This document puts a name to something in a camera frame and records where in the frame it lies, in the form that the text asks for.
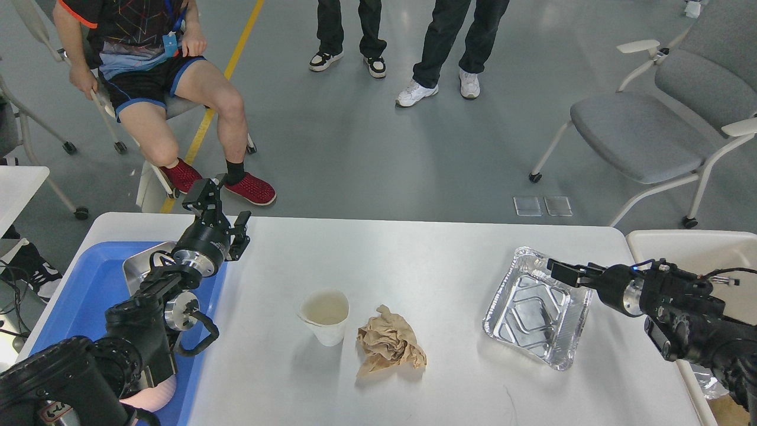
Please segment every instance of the man's hand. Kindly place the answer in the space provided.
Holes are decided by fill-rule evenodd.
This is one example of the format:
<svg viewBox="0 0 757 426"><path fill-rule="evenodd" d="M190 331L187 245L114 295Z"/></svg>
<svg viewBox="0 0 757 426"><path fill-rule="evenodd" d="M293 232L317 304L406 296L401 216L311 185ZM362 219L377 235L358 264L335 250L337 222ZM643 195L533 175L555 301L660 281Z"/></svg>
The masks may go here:
<svg viewBox="0 0 757 426"><path fill-rule="evenodd" d="M184 36L182 37L182 54L187 56L200 56L207 48L207 40L200 30L200 26L187 25Z"/></svg>
<svg viewBox="0 0 757 426"><path fill-rule="evenodd" d="M89 67L87 67L86 65L72 65L71 70L68 72L68 80L71 82L71 84L73 84L74 87L84 92L84 96L87 99L92 101L92 95L90 94L90 91L94 90L96 93L98 87L97 80L95 79L95 76L92 75Z"/></svg>

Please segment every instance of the patterned shirt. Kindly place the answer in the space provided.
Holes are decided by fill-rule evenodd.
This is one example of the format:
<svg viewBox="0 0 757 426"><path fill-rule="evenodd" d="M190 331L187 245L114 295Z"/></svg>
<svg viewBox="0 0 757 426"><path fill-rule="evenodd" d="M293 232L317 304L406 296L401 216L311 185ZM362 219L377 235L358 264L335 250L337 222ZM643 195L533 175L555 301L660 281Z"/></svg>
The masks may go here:
<svg viewBox="0 0 757 426"><path fill-rule="evenodd" d="M58 0L85 27L106 79L166 61L163 36L179 19L184 0ZM169 16L170 5L173 12Z"/></svg>

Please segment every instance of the black pants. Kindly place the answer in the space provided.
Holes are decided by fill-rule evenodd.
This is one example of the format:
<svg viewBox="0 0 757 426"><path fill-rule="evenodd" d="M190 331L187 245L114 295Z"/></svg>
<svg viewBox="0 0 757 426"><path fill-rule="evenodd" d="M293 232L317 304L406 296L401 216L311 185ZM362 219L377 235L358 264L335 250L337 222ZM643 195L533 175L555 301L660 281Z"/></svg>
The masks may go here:
<svg viewBox="0 0 757 426"><path fill-rule="evenodd" d="M357 6L363 38L360 40L360 53L366 58L378 58L386 48L386 42L379 38L381 23L381 0L360 0ZM318 0L318 40L319 50L338 55L344 41L344 29L341 27L341 5L339 0Z"/></svg>
<svg viewBox="0 0 757 426"><path fill-rule="evenodd" d="M484 70L509 3L509 0L476 0L473 23L466 36L466 52L459 63L464 71L478 74ZM450 54L470 4L471 0L436 0L423 42L423 56L413 67L413 79L421 86L436 87L441 65Z"/></svg>

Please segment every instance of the gray floor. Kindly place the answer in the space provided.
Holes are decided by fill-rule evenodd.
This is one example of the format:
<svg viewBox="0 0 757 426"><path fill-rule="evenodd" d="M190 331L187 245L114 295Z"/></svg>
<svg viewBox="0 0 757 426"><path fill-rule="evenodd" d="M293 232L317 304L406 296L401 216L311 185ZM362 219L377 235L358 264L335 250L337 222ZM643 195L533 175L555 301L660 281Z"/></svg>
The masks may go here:
<svg viewBox="0 0 757 426"><path fill-rule="evenodd" d="M49 11L51 2L41 4ZM198 4L210 43L206 56L223 70L255 2ZM384 1L381 35L388 42L388 76L374 80L360 60L360 24L352 2L344 3L345 56L318 74L307 69L318 47L316 3L265 2L232 82L246 100L259 149L248 157L247 169L268 180L279 197L258 208L227 196L227 214L250 209L259 216L605 225L642 189L597 157L574 130L547 162L538 185L526 177L568 120L570 105L614 91L645 58L622 55L615 45L652 38L666 43L693 22L683 16L681 0L513 1L475 101L459 95L456 66L469 16L442 70L439 94L412 108L395 108L394 97L419 60L433 5L433 0ZM17 220L19 231L63 270L94 217L139 211L142 157L121 129L130 150L118 155L112 149L94 105L68 83L67 67L53 62L9 2L0 2L0 27L0 72L7 84L79 147L77 154L66 155L44 130L32 128L51 177L75 203L89 208L90 220L75 220L46 186ZM629 89L660 93L652 74ZM197 108L171 120L182 152L202 114ZM22 152L17 156L26 161ZM756 162L753 143L721 160L697 215L699 229L757 231ZM211 125L195 166L214 175L223 165ZM618 229L680 227L694 189L683 186L643 200ZM519 217L513 196L567 196L574 215ZM145 210L157 211L163 202L152 182ZM183 212L180 203L173 211Z"/></svg>

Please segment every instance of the white sneaker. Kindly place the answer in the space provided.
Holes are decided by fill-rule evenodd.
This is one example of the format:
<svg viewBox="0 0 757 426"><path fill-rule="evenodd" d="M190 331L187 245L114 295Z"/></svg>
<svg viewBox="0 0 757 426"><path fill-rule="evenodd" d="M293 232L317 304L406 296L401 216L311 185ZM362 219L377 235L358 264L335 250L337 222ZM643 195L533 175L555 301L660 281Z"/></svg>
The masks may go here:
<svg viewBox="0 0 757 426"><path fill-rule="evenodd" d="M341 59L342 56L344 56L344 51L338 53L337 55L330 55L328 53L318 51L318 53L313 56L313 59L310 59L310 63L307 65L307 67L311 71L319 73L330 67L334 62Z"/></svg>
<svg viewBox="0 0 757 426"><path fill-rule="evenodd" d="M418 84L417 81L411 80L410 85L405 88L399 95L397 95L397 105L407 108L415 105L419 100L428 98L439 93L439 86L435 86L433 89Z"/></svg>
<svg viewBox="0 0 757 426"><path fill-rule="evenodd" d="M481 94L481 86L478 85L478 74L466 73L460 69L460 95L465 99L476 99Z"/></svg>

